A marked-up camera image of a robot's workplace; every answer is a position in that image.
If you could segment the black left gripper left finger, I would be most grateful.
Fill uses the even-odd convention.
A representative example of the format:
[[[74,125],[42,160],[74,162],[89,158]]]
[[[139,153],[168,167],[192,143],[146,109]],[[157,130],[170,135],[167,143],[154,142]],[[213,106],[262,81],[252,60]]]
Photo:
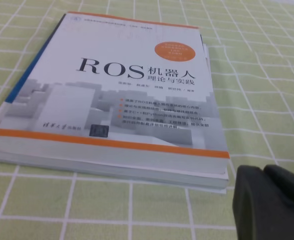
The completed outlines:
[[[232,209],[239,240],[294,240],[294,203],[263,169],[238,167]]]

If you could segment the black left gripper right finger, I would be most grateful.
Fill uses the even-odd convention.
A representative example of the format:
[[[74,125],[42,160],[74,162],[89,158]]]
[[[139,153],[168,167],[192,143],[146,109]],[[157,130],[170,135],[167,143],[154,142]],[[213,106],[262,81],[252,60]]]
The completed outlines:
[[[294,203],[294,173],[277,165],[266,165],[263,172],[280,189],[281,193]]]

